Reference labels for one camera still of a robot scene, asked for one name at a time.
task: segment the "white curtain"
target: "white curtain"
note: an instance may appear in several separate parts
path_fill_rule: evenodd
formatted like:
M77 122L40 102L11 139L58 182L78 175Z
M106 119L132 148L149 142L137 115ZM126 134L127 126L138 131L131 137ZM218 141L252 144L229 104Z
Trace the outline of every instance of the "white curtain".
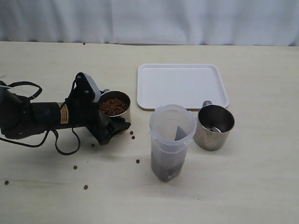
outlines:
M299 0L0 0L0 40L299 46Z

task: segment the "white table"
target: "white table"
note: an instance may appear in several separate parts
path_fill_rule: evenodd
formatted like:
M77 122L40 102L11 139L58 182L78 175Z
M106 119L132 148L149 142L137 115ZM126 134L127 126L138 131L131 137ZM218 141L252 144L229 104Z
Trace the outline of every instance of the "white table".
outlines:
M126 132L93 148L96 140L81 128L82 148L68 157L56 152L52 134L37 149L0 142L0 223L298 223L298 62L298 47L0 42L4 82L32 81L43 87L36 102L61 102L83 71L101 89L131 97L136 136ZM136 103L143 63L216 65L236 120L221 150L193 142L181 174L168 183L150 169L151 112ZM62 149L76 143L70 130L60 131Z

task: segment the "stainless steel cup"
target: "stainless steel cup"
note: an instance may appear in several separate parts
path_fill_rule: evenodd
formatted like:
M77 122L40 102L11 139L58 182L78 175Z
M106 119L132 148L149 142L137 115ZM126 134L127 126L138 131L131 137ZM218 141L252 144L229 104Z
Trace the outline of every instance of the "stainless steel cup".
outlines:
M120 91L107 90L100 97L99 104L101 104L101 102L105 102L106 100L112 99L112 98L117 98L117 99L123 100L125 103L128 104L128 108L126 109L126 111L124 113L118 114L115 116L109 116L109 115L106 115L106 114L103 114L100 112L100 118L101 118L103 127L105 127L110 121L129 122L130 123L131 122L131 111L130 111L131 100L130 100L130 97L127 94L120 92Z
M235 125L234 116L222 106L205 101L198 112L196 144L208 151L220 149Z

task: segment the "clear plastic pitcher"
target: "clear plastic pitcher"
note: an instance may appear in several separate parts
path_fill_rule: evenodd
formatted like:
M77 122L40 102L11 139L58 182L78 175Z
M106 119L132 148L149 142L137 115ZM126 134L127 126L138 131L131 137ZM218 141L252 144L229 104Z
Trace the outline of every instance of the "clear plastic pitcher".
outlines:
M179 175L196 131L196 118L179 105L157 108L150 120L151 169L161 181Z

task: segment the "yellow label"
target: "yellow label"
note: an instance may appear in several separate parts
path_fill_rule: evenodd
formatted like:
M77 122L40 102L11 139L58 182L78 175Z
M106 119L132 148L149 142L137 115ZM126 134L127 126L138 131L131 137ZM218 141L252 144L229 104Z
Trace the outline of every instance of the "yellow label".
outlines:
M67 108L67 105L65 104L61 110L60 110L60 124L64 125L69 123L69 109Z

